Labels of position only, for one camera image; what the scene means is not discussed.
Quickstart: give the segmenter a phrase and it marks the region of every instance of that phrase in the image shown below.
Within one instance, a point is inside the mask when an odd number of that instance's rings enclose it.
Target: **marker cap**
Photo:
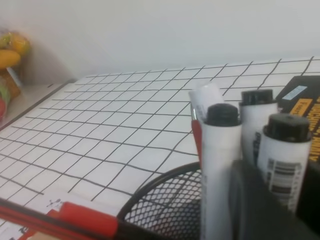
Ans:
[[[224,102],[219,87],[214,82],[189,91],[189,96],[196,113],[196,118],[202,122],[207,117],[208,107]]]
[[[243,91],[241,96],[241,106],[272,104],[275,102],[272,89]]]
[[[234,127],[240,124],[238,109],[228,103],[217,103],[208,107],[205,123],[216,127]]]
[[[288,113],[272,114],[264,134],[272,139],[290,143],[303,143],[311,140],[309,120]]]

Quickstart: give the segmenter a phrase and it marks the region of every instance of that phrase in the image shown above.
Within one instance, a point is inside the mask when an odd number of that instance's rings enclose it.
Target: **barcode label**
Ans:
[[[300,163],[269,159],[266,173],[267,186],[280,203],[293,212],[298,203],[298,185],[302,181],[301,177]]]
[[[295,89],[293,89],[291,92],[289,92],[287,95],[285,95],[282,99],[284,100],[292,100],[294,99],[299,93],[307,89],[306,86],[297,86]]]

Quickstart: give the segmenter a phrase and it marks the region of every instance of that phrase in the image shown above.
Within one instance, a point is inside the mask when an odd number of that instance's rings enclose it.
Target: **white wall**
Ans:
[[[0,0],[0,6],[2,21],[33,43],[28,76],[36,81],[320,54],[317,0]]]

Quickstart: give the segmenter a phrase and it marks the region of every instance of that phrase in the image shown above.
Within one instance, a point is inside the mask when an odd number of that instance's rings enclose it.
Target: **yellow label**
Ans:
[[[293,115],[303,116],[311,103],[312,103],[312,99],[300,98],[296,102],[295,106],[292,108],[290,113]]]

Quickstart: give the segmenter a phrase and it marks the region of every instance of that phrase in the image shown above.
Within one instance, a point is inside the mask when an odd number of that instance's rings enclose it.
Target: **grid paper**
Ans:
[[[120,210],[141,186],[198,160],[189,90],[241,92],[320,75],[320,57],[110,73],[68,84],[0,132],[0,197],[21,205],[59,189]]]

